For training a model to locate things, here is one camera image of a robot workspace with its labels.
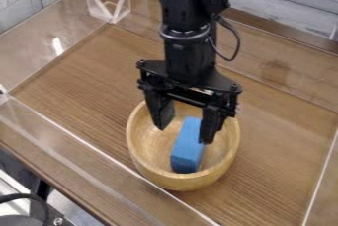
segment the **wooden table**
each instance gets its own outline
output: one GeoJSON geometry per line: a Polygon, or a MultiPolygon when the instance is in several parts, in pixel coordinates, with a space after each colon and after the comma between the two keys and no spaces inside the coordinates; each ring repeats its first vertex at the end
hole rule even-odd
{"type": "MultiPolygon", "coordinates": [[[[258,30],[242,26],[241,32],[252,45],[266,44],[258,30]]],[[[277,36],[272,39],[289,52],[329,55],[277,36]]],[[[265,51],[276,52],[269,45],[265,51]]],[[[111,225],[149,225],[147,221],[139,220],[137,213],[123,213],[127,210],[119,205],[117,195],[107,195],[106,188],[110,185],[115,187],[119,179],[103,155],[137,171],[125,135],[129,116],[143,100],[137,88],[139,71],[135,64],[141,58],[163,56],[159,42],[106,25],[14,93],[29,107],[101,150],[102,154],[90,154],[79,144],[67,142],[69,138],[55,137],[50,130],[42,130],[38,135],[46,146],[54,147],[77,165],[71,162],[61,164],[47,151],[0,126],[6,134],[2,146],[111,225]],[[77,166],[90,174],[87,177],[77,166]],[[107,186],[95,185],[93,178],[107,186]]],[[[337,131],[338,115],[262,82],[222,67],[220,69],[245,88],[238,157],[216,185],[194,192],[174,192],[173,195],[221,225],[301,225],[337,131]]],[[[125,186],[133,193],[134,181],[126,182],[125,186]]],[[[159,216],[170,225],[187,225],[175,214],[166,215],[165,208],[157,208],[153,199],[147,204],[146,192],[145,188],[145,193],[138,192],[135,196],[153,213],[163,213],[159,216]]]]}

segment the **blue sponge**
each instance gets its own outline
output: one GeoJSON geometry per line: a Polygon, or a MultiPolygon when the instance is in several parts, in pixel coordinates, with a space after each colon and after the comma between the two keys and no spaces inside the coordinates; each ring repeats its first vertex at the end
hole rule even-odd
{"type": "Polygon", "coordinates": [[[171,149],[171,168],[177,173],[196,173],[204,155],[205,144],[200,142],[201,119],[187,117],[171,149]]]}

